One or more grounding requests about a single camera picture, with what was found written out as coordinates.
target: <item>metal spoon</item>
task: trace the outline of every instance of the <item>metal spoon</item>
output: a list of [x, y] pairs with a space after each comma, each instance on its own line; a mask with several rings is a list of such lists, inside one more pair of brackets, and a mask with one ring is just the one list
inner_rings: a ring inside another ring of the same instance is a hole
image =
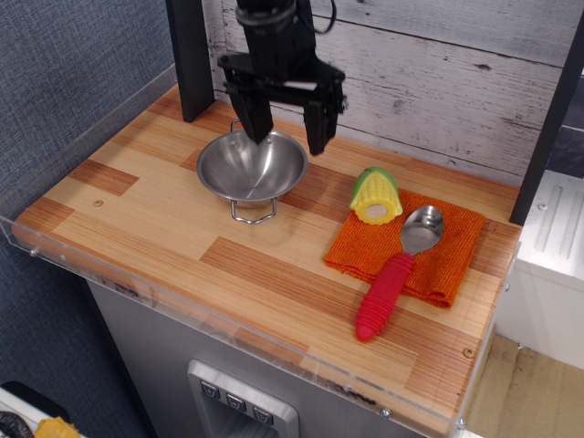
[[380, 333], [413, 271], [413, 257], [435, 246], [443, 229], [442, 214], [432, 205], [420, 207], [410, 214], [401, 230], [403, 252], [385, 264], [361, 302], [356, 322], [359, 340], [365, 342]]

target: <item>orange towel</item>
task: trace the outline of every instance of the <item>orange towel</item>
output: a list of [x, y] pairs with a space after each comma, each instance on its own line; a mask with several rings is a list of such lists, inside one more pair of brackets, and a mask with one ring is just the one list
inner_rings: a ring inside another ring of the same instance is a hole
[[385, 225], [367, 225], [351, 212], [324, 257], [327, 266], [373, 283], [385, 263], [400, 253], [400, 233], [408, 216], [423, 205], [438, 207], [444, 218], [440, 242], [415, 259], [402, 291], [438, 308], [450, 308], [470, 265], [485, 217], [463, 207], [400, 190], [403, 214]]

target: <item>metal bowl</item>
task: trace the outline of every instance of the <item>metal bowl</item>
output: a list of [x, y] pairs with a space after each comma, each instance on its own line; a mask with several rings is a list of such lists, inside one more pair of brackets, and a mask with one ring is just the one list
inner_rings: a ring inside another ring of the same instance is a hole
[[[276, 215], [277, 198], [292, 190], [307, 172], [302, 146], [286, 134], [271, 131], [255, 144], [244, 131], [233, 131], [209, 143], [197, 160], [197, 175], [211, 192], [231, 201], [236, 221], [259, 224]], [[237, 215], [237, 206], [272, 204], [272, 213], [257, 220]]]

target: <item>red spoon handle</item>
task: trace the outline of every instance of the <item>red spoon handle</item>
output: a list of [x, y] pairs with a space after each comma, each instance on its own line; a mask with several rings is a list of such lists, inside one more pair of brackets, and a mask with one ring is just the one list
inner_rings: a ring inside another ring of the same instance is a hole
[[355, 326], [359, 340], [370, 340], [383, 329], [414, 264], [413, 255], [399, 253], [377, 275], [357, 314]]

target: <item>wood plank wall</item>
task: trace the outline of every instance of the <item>wood plank wall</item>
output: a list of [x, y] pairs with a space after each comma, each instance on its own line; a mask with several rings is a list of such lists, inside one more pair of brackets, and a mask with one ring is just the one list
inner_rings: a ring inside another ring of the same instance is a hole
[[[204, 0], [216, 60], [246, 51], [235, 0]], [[337, 0], [318, 56], [343, 69], [349, 109], [338, 135], [518, 186], [558, 84], [581, 0]], [[329, 0], [312, 0], [324, 28]], [[301, 109], [274, 105], [301, 122]]]

